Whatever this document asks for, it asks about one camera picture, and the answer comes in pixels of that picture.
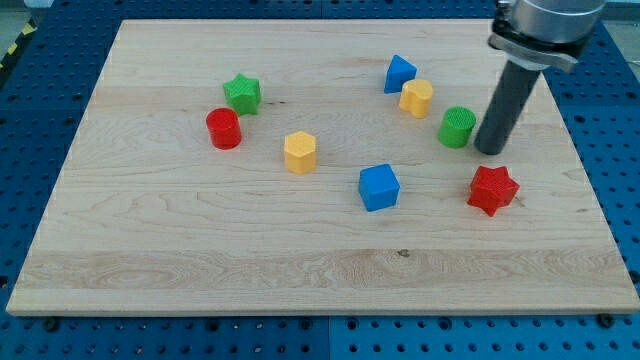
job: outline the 3d printed block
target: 3d printed block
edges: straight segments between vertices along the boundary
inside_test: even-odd
[[[238,74],[235,79],[222,85],[227,104],[238,113],[257,114],[258,105],[262,101],[258,79],[251,79]]]
[[[467,203],[493,216],[499,207],[511,203],[519,188],[520,185],[509,177],[506,166],[496,169],[480,166],[471,181],[471,197]]]
[[[232,149],[242,140],[238,115],[229,108],[215,109],[207,115],[207,128],[213,146],[218,149]]]
[[[402,90],[402,85],[416,77],[418,69],[407,60],[398,55],[393,55],[389,69],[387,69],[387,80],[384,83],[384,93],[396,93]]]
[[[398,200],[400,184],[389,164],[360,171],[358,191],[367,211],[394,206]]]
[[[429,81],[409,80],[402,85],[399,106],[404,111],[410,111],[415,118],[422,119],[429,113],[432,97],[433,87]]]
[[[452,107],[444,113],[438,140],[446,147],[464,147],[475,125],[476,116],[471,110],[460,106]]]
[[[289,171],[306,174],[316,168],[316,138],[304,131],[284,139],[284,163]]]

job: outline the yellow hexagonal block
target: yellow hexagonal block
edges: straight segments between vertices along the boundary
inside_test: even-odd
[[[429,81],[409,80],[402,85],[399,106],[404,111],[410,111],[414,117],[422,119],[429,113],[432,97],[433,87]]]
[[[316,168],[316,137],[304,131],[284,138],[284,164],[292,173],[306,174]]]

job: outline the red block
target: red block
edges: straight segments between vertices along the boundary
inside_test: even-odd
[[[219,108],[210,112],[207,115],[207,128],[213,146],[218,149],[233,149],[242,140],[238,115],[232,109]]]
[[[471,197],[467,204],[477,206],[489,216],[499,207],[507,206],[520,189],[520,185],[509,177],[506,166],[490,169],[478,167],[471,181]]]

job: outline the blue cube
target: blue cube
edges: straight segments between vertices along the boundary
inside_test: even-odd
[[[376,211],[396,204],[400,183],[391,166],[382,164],[360,171],[358,191],[367,211]]]
[[[398,55],[393,55],[391,64],[387,70],[387,80],[384,84],[384,93],[396,93],[402,91],[402,85],[416,78],[418,69],[407,60]]]

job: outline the red star-shaped block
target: red star-shaped block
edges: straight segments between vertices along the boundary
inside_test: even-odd
[[[471,197],[467,204],[477,206],[489,216],[499,207],[507,206],[520,189],[520,185],[509,177],[506,166],[490,169],[480,166],[471,181]]]

